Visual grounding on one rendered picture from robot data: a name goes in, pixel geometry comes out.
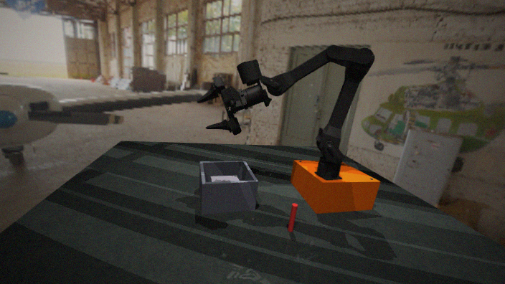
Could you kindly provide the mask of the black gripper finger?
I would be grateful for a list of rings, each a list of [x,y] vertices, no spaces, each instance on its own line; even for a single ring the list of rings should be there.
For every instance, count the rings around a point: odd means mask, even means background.
[[[212,85],[211,88],[200,99],[198,99],[197,103],[202,103],[204,101],[219,97],[214,88],[213,83],[211,83],[211,85]]]
[[[229,130],[229,132],[232,132],[228,126],[226,119],[220,123],[215,123],[213,125],[207,126],[206,129],[223,129],[223,130]]]

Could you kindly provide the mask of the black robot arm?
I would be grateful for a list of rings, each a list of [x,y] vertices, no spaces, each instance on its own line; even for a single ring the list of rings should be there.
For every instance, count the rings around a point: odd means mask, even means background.
[[[262,88],[260,82],[267,86],[271,95],[280,96],[295,85],[297,81],[323,67],[328,62],[345,66],[345,81],[336,105],[328,124],[325,128],[319,128],[316,137],[316,145],[323,156],[320,157],[317,171],[314,173],[324,180],[335,180],[342,179],[339,174],[341,163],[345,158],[339,150],[342,125],[354,99],[354,94],[362,78],[369,72],[374,59],[373,51],[368,48],[355,49],[331,45],[291,71],[272,78],[262,76],[257,60],[240,63],[237,66],[237,71],[243,84],[247,83],[247,86],[249,86],[257,83],[257,85],[245,89],[251,106],[264,102],[267,107],[272,98],[268,97],[266,89]],[[241,98],[241,95],[244,95],[242,90],[237,91],[230,85],[221,90],[221,93],[225,105],[230,106],[233,112],[237,112],[247,105],[246,100]]]

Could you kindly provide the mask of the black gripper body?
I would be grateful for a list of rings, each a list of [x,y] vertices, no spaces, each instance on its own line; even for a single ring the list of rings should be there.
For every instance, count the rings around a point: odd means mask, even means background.
[[[240,128],[240,124],[238,123],[237,117],[235,118],[234,115],[233,115],[236,112],[233,112],[231,108],[229,109],[228,105],[225,105],[224,98],[223,98],[223,95],[221,93],[221,90],[225,89],[225,85],[224,85],[221,77],[213,77],[212,80],[214,82],[213,83],[214,88],[215,88],[217,94],[219,93],[221,95],[222,101],[223,101],[225,109],[227,111],[227,114],[228,114],[228,117],[229,117],[229,121],[227,122],[228,126],[229,126],[230,130],[232,131],[232,133],[235,136],[235,135],[241,133],[242,130]],[[242,88],[239,89],[239,91],[241,91],[241,90],[242,90]],[[242,91],[243,91],[244,95],[241,95],[241,98],[242,98],[242,100],[246,100],[246,102],[247,102],[247,105],[245,105],[244,108],[242,108],[242,109],[248,109],[248,107],[251,106],[250,100],[249,100],[249,97],[247,95],[246,90],[244,89]]]

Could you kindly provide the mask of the dark red peg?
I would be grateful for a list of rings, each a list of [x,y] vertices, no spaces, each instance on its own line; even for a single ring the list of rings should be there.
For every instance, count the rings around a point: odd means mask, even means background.
[[[293,203],[290,218],[289,218],[289,223],[288,223],[288,231],[289,232],[293,231],[293,226],[294,226],[295,217],[296,217],[296,210],[297,210],[297,204]]]

